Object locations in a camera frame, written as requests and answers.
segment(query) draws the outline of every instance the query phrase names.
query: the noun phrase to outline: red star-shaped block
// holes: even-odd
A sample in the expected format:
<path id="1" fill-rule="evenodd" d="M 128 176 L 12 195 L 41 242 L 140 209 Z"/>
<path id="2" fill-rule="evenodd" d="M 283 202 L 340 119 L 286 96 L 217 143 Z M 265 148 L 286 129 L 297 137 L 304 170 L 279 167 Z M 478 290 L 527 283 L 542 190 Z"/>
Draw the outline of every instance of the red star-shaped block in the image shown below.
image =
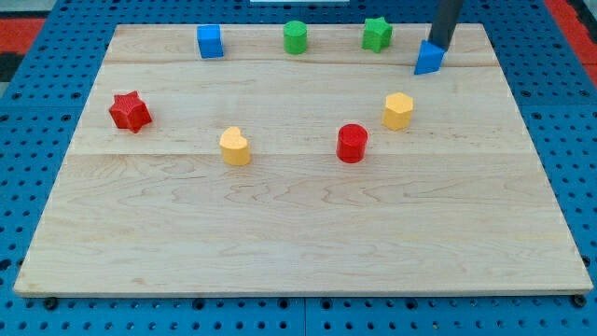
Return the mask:
<path id="1" fill-rule="evenodd" d="M 139 132 L 143 125 L 151 122 L 147 106 L 139 99 L 137 91 L 115 95 L 110 115 L 118 128 L 129 129 L 133 133 Z"/>

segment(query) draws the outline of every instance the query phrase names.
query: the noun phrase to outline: yellow heart-shaped block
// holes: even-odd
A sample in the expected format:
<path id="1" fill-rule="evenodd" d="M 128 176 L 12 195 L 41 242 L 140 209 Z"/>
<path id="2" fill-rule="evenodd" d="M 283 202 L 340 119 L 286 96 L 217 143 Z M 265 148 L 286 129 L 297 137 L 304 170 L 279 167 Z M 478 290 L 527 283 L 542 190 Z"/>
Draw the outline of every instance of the yellow heart-shaped block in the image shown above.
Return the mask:
<path id="1" fill-rule="evenodd" d="M 249 142 L 241 135 L 238 127 L 228 127 L 220 137 L 222 159 L 230 165 L 246 165 L 251 161 Z"/>

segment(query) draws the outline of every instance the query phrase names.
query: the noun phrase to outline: green block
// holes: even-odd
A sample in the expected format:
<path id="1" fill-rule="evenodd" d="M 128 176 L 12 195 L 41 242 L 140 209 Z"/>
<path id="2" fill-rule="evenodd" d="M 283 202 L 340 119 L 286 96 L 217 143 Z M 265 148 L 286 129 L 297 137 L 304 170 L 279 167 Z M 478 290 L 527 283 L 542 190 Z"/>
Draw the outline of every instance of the green block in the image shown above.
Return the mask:
<path id="1" fill-rule="evenodd" d="M 392 25 L 384 17 L 378 19 L 365 19 L 363 32 L 363 49 L 371 49 L 380 53 L 383 48 L 390 45 L 392 39 Z"/>
<path id="2" fill-rule="evenodd" d="M 307 49 L 307 25 L 301 21 L 290 21 L 284 25 L 284 50 L 298 55 Z"/>

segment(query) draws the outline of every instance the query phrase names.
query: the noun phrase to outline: red cylinder block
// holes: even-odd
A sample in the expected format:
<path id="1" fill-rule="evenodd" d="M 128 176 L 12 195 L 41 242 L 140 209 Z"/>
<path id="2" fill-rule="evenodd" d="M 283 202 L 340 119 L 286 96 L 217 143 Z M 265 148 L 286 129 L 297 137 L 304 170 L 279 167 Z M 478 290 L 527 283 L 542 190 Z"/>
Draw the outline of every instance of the red cylinder block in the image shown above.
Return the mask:
<path id="1" fill-rule="evenodd" d="M 338 132 L 338 146 L 336 155 L 346 163 L 357 163 L 365 156 L 368 134 L 365 127 L 357 124 L 347 124 Z"/>

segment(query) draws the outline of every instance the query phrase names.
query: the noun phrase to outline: blue triangular block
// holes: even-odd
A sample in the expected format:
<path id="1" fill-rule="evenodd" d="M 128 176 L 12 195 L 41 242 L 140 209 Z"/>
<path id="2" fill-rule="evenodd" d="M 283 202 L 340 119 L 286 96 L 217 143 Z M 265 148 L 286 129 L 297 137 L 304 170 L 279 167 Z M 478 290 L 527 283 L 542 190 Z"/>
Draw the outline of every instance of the blue triangular block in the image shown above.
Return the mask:
<path id="1" fill-rule="evenodd" d="M 446 50 L 433 43 L 425 40 L 421 41 L 421 49 L 419 50 L 419 58 L 414 68 L 414 74 L 422 75 L 439 70 L 445 53 Z"/>

